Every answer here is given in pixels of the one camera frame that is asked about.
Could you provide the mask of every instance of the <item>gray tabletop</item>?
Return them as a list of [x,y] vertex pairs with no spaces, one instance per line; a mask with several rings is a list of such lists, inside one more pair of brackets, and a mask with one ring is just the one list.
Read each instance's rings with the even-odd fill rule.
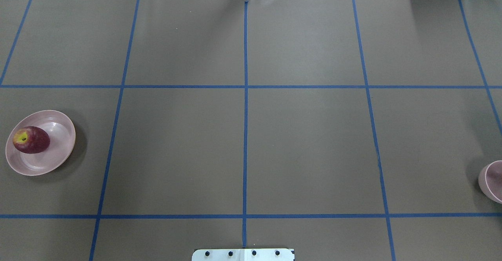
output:
[[484,260],[502,205],[502,0],[0,0],[0,146],[66,113],[70,158],[0,160],[0,259]]

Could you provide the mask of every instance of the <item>white bracket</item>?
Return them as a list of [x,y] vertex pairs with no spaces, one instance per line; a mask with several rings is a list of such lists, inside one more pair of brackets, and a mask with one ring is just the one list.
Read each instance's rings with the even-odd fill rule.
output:
[[192,261],[295,261],[295,250],[288,248],[196,250]]

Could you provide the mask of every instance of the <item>pink cup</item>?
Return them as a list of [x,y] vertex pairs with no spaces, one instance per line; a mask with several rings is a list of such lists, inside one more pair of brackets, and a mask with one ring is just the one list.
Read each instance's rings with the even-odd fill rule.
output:
[[477,181],[489,199],[502,203],[502,160],[486,165],[479,173]]

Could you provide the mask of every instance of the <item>blue grid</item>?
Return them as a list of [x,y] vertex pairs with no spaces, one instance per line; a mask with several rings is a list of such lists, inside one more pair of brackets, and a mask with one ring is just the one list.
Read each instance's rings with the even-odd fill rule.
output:
[[[463,9],[462,0],[458,0],[460,12],[466,27],[466,34],[469,39],[470,45],[472,47],[472,52],[475,56],[477,66],[479,68],[479,73],[482,77],[484,83],[483,86],[447,86],[447,85],[370,85],[368,83],[368,78],[366,74],[366,64],[364,62],[364,51],[362,46],[362,39],[359,30],[359,21],[357,17],[357,7],[356,1],[352,0],[353,12],[355,19],[355,27],[357,33],[357,41],[359,45],[359,54],[362,65],[362,72],[364,75],[364,85],[249,85],[247,77],[247,9],[249,2],[244,2],[244,85],[126,85],[127,77],[127,67],[129,64],[129,56],[131,54],[131,47],[133,43],[133,36],[136,25],[136,18],[138,15],[138,8],[140,5],[140,0],[136,0],[136,7],[133,16],[133,24],[131,26],[131,35],[129,37],[129,44],[127,47],[127,55],[124,64],[124,73],[122,75],[122,83],[120,85],[4,85],[2,84],[7,69],[9,67],[9,62],[11,56],[15,50],[16,43],[18,41],[19,35],[23,28],[26,16],[29,12],[32,0],[28,0],[23,18],[18,27],[18,31],[14,38],[11,50],[5,62],[4,70],[0,77],[0,88],[120,88],[120,93],[118,97],[118,103],[115,112],[115,121],[113,123],[113,131],[111,134],[111,141],[109,145],[108,158],[106,161],[106,167],[104,172],[104,179],[102,184],[102,191],[99,198],[99,206],[96,215],[75,215],[75,214],[0,214],[1,219],[95,219],[95,230],[93,234],[93,242],[91,245],[89,260],[93,260],[96,240],[99,231],[99,222],[101,219],[242,219],[242,246],[246,247],[246,220],[247,219],[313,219],[313,218],[385,218],[387,222],[387,234],[389,237],[389,247],[391,251],[391,258],[393,261],[396,260],[396,255],[394,251],[394,242],[391,230],[391,218],[459,218],[459,217],[502,217],[502,213],[389,213],[389,207],[387,205],[387,195],[385,191],[384,174],[382,171],[382,163],[380,160],[380,150],[378,148],[378,137],[377,129],[375,127],[375,119],[373,117],[373,106],[371,104],[371,89],[484,89],[486,90],[497,126],[502,134],[502,125],[500,123],[500,118],[495,108],[493,98],[491,96],[491,89],[502,89],[502,86],[489,86],[484,71],[479,61],[479,56],[475,48],[475,44],[472,40],[470,34],[469,26],[467,23],[466,15]],[[113,152],[113,143],[115,141],[116,127],[118,123],[118,118],[120,114],[120,105],[122,102],[122,95],[124,89],[134,89],[134,88],[197,88],[197,89],[244,89],[244,150],[243,150],[243,184],[242,184],[242,214],[201,214],[201,215],[105,215],[102,214],[102,206],[104,202],[104,195],[106,190],[106,182],[108,179],[108,171],[111,163],[111,155]],[[371,120],[371,129],[373,132],[373,142],[375,144],[375,152],[378,158],[378,169],[380,172],[380,187],[382,191],[382,199],[384,202],[384,214],[247,214],[247,117],[248,117],[248,90],[249,89],[365,89],[366,98],[369,109],[369,118]]]

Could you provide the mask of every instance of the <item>red apple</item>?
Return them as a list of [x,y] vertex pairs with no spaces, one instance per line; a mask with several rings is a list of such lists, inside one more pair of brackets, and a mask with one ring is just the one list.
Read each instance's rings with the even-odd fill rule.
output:
[[49,135],[39,127],[28,126],[19,129],[12,138],[14,147],[23,153],[40,153],[49,147]]

